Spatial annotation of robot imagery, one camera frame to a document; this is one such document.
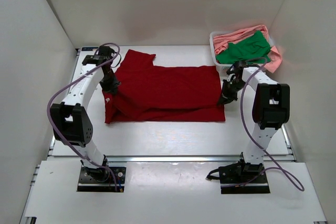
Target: red cloth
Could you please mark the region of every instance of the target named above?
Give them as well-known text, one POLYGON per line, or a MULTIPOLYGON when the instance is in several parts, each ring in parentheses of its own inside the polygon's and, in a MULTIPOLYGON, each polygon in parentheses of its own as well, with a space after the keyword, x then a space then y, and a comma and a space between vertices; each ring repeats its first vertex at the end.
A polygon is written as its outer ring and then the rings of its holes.
POLYGON ((225 121, 216 106, 221 85, 215 66, 154 66, 155 55, 129 50, 115 75, 118 93, 103 92, 105 123, 225 121))

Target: pink towel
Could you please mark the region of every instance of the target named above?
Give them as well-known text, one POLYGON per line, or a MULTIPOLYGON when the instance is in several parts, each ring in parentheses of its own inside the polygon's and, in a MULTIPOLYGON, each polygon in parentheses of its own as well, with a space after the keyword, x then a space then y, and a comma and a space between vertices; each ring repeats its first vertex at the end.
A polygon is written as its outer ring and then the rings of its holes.
MULTIPOLYGON (((213 39, 215 54, 218 55, 222 51, 226 50, 228 48, 229 42, 238 43, 243 39, 252 36, 256 31, 261 31, 263 36, 268 41, 268 30, 265 25, 258 25, 254 27, 244 28, 234 31, 233 33, 230 34, 215 36, 213 39)), ((271 62, 267 63, 265 65, 265 68, 271 73, 274 73, 274 71, 277 70, 277 68, 280 66, 282 62, 282 56, 275 46, 271 48, 271 52, 268 54, 268 56, 271 59, 271 62)))

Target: white basket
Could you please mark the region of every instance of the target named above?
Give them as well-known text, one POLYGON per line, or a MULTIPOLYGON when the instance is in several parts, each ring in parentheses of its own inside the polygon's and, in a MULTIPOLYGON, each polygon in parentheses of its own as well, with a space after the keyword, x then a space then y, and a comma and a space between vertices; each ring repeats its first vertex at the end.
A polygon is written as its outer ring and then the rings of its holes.
MULTIPOLYGON (((210 33, 210 49, 211 49, 211 55, 212 59, 214 61, 214 64, 216 65, 216 70, 219 73, 219 76, 227 76, 226 71, 232 66, 232 64, 220 64, 216 60, 216 54, 215 54, 215 46, 214 46, 214 37, 218 35, 223 35, 223 34, 229 34, 232 33, 232 31, 213 31, 210 33)), ((268 40, 270 46, 273 46, 273 41, 269 37, 268 40)))

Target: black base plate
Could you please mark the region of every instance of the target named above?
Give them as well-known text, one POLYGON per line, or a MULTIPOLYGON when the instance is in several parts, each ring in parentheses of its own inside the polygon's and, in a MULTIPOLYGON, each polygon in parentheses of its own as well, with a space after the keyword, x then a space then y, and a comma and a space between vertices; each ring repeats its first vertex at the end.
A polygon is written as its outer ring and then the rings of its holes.
POLYGON ((126 167, 122 166, 109 166, 113 171, 117 179, 117 191, 115 191, 115 186, 112 179, 107 179, 105 182, 98 182, 94 180, 90 175, 86 175, 87 172, 84 167, 81 168, 77 191, 100 191, 105 193, 123 193, 125 190, 125 178, 126 178, 126 167), (118 184, 118 178, 120 180, 121 189, 118 184))
POLYGON ((240 165, 228 165, 219 167, 219 180, 221 194, 269 194, 269 186, 266 173, 259 175, 255 180, 246 186, 223 187, 224 185, 240 184, 254 178, 255 175, 241 175, 240 165))

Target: beige wall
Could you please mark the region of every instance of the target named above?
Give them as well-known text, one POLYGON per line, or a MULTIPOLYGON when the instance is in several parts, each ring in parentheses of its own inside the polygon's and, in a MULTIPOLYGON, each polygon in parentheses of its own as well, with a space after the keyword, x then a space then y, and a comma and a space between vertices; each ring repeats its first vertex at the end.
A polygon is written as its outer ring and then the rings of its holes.
POLYGON ((207 45, 215 30, 273 22, 284 0, 49 0, 76 47, 207 45))
POLYGON ((52 136, 47 101, 76 52, 46 0, 0 0, 0 223, 19 223, 52 136))
POLYGON ((294 150, 336 223, 336 0, 286 0, 270 33, 284 56, 275 78, 291 87, 294 150))

